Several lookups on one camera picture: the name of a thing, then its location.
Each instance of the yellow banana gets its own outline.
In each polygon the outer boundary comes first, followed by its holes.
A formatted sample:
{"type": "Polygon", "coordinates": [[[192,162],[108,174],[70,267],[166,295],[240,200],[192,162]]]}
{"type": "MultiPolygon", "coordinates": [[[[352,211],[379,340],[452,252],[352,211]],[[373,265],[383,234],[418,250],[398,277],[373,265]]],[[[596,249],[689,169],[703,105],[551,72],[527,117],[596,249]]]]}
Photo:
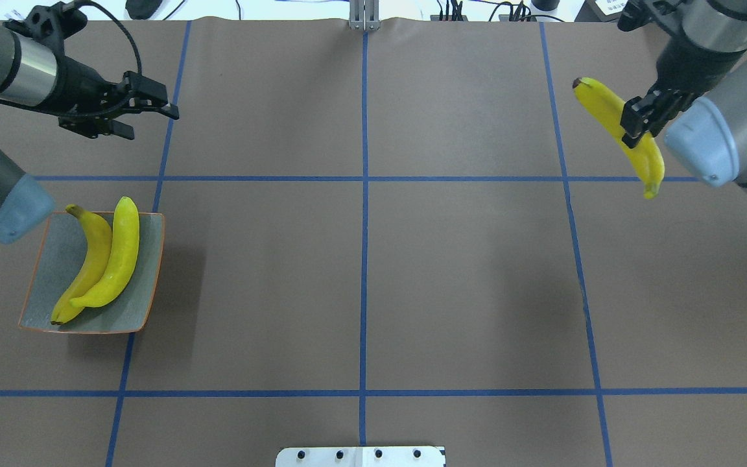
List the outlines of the yellow banana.
{"type": "Polygon", "coordinates": [[[65,210],[80,221],[82,231],[86,234],[88,250],[80,272],[54,305],[54,310],[51,311],[51,324],[64,324],[80,314],[83,307],[74,307],[70,304],[70,299],[83,295],[103,277],[112,251],[112,227],[106,219],[83,210],[76,204],[68,204],[65,210]]]}
{"type": "Polygon", "coordinates": [[[635,174],[644,183],[644,197],[654,198],[659,193],[665,177],[665,162],[661,159],[659,146],[650,134],[641,136],[638,145],[631,149],[622,142],[624,130],[621,125],[624,100],[593,78],[578,78],[573,82],[573,92],[578,102],[595,117],[605,130],[619,143],[635,174]]]}
{"type": "Polygon", "coordinates": [[[71,307],[104,307],[128,285],[137,265],[140,248],[140,218],[128,196],[119,199],[113,216],[112,254],[103,277],[82,296],[71,299],[71,307]]]}

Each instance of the blue joint cap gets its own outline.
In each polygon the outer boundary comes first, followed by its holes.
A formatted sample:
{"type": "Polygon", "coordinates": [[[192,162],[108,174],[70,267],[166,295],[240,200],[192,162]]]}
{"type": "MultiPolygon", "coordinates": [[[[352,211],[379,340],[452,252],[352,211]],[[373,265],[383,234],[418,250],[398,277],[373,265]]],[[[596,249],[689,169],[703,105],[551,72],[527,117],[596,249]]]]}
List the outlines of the blue joint cap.
{"type": "Polygon", "coordinates": [[[0,242],[13,243],[54,210],[54,198],[28,174],[13,186],[0,207],[0,242]]]}
{"type": "Polygon", "coordinates": [[[739,175],[739,153],[734,135],[717,105],[700,97],[665,136],[673,156],[694,177],[710,186],[723,186],[739,175]]]}

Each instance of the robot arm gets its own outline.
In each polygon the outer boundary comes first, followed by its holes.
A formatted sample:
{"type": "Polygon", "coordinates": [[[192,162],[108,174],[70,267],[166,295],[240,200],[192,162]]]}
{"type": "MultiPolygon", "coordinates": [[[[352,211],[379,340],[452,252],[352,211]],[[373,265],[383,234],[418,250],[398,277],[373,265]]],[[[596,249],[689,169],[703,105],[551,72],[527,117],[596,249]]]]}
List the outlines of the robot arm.
{"type": "Polygon", "coordinates": [[[665,137],[673,155],[705,183],[734,180],[747,194],[747,61],[729,74],[747,50],[747,0],[631,0],[619,28],[649,21],[670,42],[656,62],[656,83],[624,106],[622,141],[634,147],[684,112],[665,137]]]}
{"type": "MultiPolygon", "coordinates": [[[[130,39],[137,71],[127,71],[117,83],[104,80],[89,66],[65,56],[63,41],[86,26],[81,6],[96,3],[75,0],[36,6],[26,21],[0,26],[0,103],[32,112],[56,115],[59,125],[81,136],[116,135],[134,139],[130,125],[115,121],[128,113],[158,112],[178,118],[169,104],[166,86],[142,74],[131,35],[110,14],[130,39]]],[[[0,242],[11,243],[50,214],[50,195],[0,151],[0,242]]]]}

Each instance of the white bracket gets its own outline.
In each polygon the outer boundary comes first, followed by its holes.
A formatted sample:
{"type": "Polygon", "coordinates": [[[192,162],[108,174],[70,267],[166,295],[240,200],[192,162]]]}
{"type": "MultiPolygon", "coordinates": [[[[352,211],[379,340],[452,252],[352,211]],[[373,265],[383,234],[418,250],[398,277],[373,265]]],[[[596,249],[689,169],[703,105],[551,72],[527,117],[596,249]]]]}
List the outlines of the white bracket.
{"type": "Polygon", "coordinates": [[[434,446],[373,446],[287,448],[276,456],[276,467],[445,467],[445,448],[434,446]]]}
{"type": "Polygon", "coordinates": [[[379,29],[379,0],[350,0],[349,24],[359,32],[379,29]]]}

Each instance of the white metal plate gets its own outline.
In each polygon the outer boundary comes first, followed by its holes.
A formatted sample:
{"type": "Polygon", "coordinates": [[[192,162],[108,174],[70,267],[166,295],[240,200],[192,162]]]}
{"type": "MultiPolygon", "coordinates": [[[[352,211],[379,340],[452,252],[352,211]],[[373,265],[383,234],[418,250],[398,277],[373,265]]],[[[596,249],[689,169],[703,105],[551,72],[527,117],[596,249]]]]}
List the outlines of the white metal plate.
{"type": "Polygon", "coordinates": [[[445,467],[445,448],[370,446],[287,448],[276,467],[445,467]]]}

